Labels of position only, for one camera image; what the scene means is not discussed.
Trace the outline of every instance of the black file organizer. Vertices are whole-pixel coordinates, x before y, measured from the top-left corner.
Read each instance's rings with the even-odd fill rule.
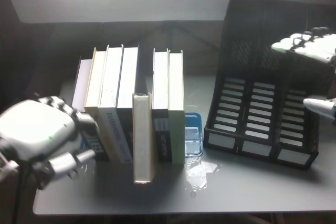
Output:
[[[205,148],[310,167],[318,155],[319,117],[291,95],[327,95],[335,69],[292,53],[279,54],[270,46],[307,30],[309,23],[316,25],[318,7],[278,0],[230,0],[204,129]],[[335,8],[327,9],[336,17]]]

